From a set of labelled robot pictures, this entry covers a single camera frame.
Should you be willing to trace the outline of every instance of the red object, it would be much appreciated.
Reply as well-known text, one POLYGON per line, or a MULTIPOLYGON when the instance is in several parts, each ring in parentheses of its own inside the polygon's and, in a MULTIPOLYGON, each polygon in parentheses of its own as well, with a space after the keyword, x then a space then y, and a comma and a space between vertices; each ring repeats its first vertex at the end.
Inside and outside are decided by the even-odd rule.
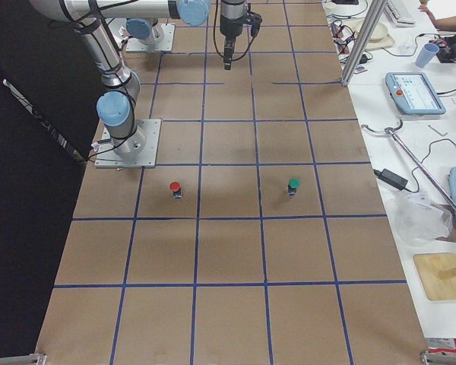
POLYGON ((179 184, 177 181, 171 182, 169 189, 171 189, 173 192, 178 192, 181 189, 181 184, 179 184))

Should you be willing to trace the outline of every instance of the blue cup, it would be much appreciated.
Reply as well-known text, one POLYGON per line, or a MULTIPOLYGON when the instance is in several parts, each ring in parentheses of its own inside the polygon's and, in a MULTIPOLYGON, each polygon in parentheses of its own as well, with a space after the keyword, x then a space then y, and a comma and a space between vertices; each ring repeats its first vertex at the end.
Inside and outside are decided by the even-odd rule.
POLYGON ((427 65, 438 51, 438 45, 434 43, 426 43, 424 47, 420 50, 419 55, 417 56, 416 66, 422 68, 425 65, 427 65))

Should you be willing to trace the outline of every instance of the robotic arm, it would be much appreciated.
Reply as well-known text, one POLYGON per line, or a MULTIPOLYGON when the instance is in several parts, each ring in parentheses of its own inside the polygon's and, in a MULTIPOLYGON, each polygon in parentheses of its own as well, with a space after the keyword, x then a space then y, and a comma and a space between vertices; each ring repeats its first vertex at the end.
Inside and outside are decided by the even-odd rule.
MULTIPOLYGON (((97 111, 111 141, 109 150, 100 149, 101 160, 114 161, 114 164, 99 166, 100 159, 97 159, 97 166, 154 167, 160 120, 135 119, 134 110, 140 92, 140 80, 122 61, 105 18, 134 18, 131 29, 128 29, 127 24, 129 33, 148 40, 152 34, 151 24, 155 25, 158 18, 182 19, 192 26, 203 24, 209 15, 210 0, 29 1, 45 16, 73 24, 74 31, 81 36, 93 56, 103 84, 109 89, 98 100, 97 111), (152 144, 148 139, 155 139, 155 143, 152 144), (154 151, 153 157, 145 156, 150 153, 149 150, 154 151)), ((250 11, 246 0, 221 1, 220 31, 226 37, 223 61, 225 69, 229 70, 235 39, 242 33, 243 24, 252 25, 252 37, 255 37, 261 17, 250 11)))

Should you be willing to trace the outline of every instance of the small vial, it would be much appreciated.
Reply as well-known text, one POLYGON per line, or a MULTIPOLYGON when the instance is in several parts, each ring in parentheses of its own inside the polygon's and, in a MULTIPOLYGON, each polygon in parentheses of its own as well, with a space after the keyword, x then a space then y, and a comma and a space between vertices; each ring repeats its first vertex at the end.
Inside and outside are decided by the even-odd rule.
POLYGON ((182 198, 181 184, 179 184, 177 181, 171 182, 169 189, 173 192, 174 199, 182 198))
POLYGON ((298 179, 289 180, 289 185, 287 185, 287 192, 289 195, 295 195, 297 193, 297 188, 299 188, 301 182, 298 179))

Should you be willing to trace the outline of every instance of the end effector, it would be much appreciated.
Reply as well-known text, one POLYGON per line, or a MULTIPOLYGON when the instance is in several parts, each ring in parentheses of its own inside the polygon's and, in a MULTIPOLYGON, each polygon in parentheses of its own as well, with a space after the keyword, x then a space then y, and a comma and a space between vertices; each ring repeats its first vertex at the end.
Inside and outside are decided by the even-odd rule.
POLYGON ((243 24, 251 26, 250 36, 255 38, 262 22, 260 14, 251 11, 246 0, 221 0, 220 32, 225 36, 223 63, 231 69, 236 38, 243 32, 243 24))

